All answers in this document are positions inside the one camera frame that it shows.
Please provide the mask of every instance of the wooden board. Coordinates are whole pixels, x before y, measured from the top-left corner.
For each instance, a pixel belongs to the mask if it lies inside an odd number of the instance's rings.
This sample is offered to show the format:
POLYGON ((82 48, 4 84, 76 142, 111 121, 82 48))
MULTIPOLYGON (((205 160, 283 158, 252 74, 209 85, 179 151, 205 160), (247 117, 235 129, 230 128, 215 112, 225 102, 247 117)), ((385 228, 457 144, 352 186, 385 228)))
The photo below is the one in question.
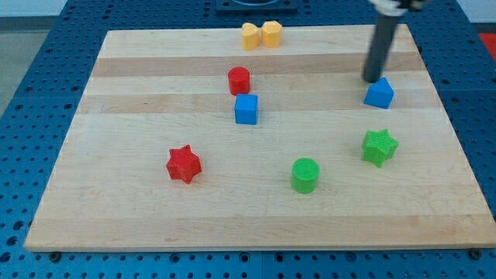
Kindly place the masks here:
POLYGON ((33 251, 484 247, 496 225, 410 32, 384 75, 390 109, 363 104, 372 26, 284 29, 243 51, 240 29, 107 34, 26 240, 33 251), (226 73, 248 67, 259 124, 234 122, 226 73), (400 143, 360 160, 368 130, 400 143), (190 185, 165 170, 191 144, 190 185), (291 165, 321 167, 308 195, 291 165))

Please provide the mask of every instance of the blue pegboard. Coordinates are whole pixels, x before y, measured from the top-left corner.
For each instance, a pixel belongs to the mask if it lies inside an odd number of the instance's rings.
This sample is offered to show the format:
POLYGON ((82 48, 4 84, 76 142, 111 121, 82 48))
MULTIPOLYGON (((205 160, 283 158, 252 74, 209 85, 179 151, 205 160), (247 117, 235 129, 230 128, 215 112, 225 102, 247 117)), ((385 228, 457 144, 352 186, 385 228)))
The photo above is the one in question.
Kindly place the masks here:
MULTIPOLYGON (((495 278, 494 249, 62 253, 57 260, 56 253, 22 248, 108 30, 260 26, 272 19, 285 26, 372 24, 375 12, 365 0, 298 0, 297 12, 223 14, 213 0, 69 0, 0 121, 0 278, 495 278)), ((431 1, 403 21, 494 214, 494 61, 455 0, 431 1)))

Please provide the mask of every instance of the toy block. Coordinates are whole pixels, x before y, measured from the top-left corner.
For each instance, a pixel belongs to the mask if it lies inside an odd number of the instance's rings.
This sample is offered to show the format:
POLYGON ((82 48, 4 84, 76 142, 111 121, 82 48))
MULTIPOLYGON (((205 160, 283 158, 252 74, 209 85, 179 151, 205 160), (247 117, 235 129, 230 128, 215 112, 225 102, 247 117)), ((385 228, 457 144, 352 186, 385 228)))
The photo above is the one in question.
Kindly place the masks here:
POLYGON ((282 41, 282 25, 277 21, 265 22, 262 26, 262 43, 266 47, 279 47, 282 41))
POLYGON ((242 25, 241 37, 244 50, 253 50, 260 45, 260 31, 252 23, 246 22, 242 25))
POLYGON ((387 109, 391 104, 393 96, 393 88, 389 85, 388 80, 383 77, 369 87, 363 103, 387 109))
POLYGON ((250 71, 245 67, 234 67, 227 73, 227 78, 232 95, 250 93, 250 71))
POLYGON ((291 186, 298 193, 308 194, 317 187, 319 172, 319 165, 314 160, 298 159, 293 164, 291 186))
POLYGON ((191 152, 189 144, 180 149, 171 149, 169 154, 167 171, 169 171, 170 179, 181 179, 190 184, 193 177, 202 172, 200 159, 191 152))
POLYGON ((258 96, 240 94, 236 96, 234 117, 237 124, 257 124, 258 96))
POLYGON ((387 159, 393 157, 397 147, 398 141, 393 139, 386 129, 379 132, 367 131, 362 143, 362 160, 382 167, 387 159))

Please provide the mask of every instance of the blue block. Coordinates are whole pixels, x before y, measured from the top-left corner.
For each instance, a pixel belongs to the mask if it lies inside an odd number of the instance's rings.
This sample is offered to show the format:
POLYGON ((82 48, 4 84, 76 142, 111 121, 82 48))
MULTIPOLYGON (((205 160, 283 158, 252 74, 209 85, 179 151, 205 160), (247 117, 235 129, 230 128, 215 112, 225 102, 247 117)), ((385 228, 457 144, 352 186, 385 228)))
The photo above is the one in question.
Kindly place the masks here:
POLYGON ((257 124, 258 96, 238 94, 234 105, 234 117, 237 124, 257 124))
POLYGON ((363 103, 387 109, 391 104, 393 96, 393 88, 389 85, 388 80, 383 77, 369 87, 363 103))

